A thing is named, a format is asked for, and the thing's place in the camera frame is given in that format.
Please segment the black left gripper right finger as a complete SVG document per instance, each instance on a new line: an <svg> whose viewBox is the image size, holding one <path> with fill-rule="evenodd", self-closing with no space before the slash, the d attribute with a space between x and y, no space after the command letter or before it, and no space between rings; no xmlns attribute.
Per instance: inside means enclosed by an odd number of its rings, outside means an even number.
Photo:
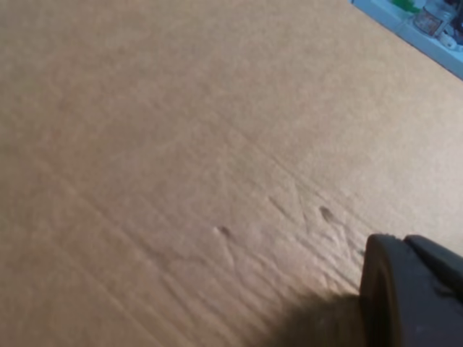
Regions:
<svg viewBox="0 0 463 347"><path fill-rule="evenodd" d="M424 236L408 235L404 242L432 274L462 301L462 256Z"/></svg>

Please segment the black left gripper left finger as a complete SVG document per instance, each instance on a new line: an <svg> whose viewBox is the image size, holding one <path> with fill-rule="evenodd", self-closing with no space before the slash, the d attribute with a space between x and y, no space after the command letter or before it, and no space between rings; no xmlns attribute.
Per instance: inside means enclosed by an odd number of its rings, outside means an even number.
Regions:
<svg viewBox="0 0 463 347"><path fill-rule="evenodd" d="M360 284L367 346L461 346L462 301L404 239L368 237Z"/></svg>

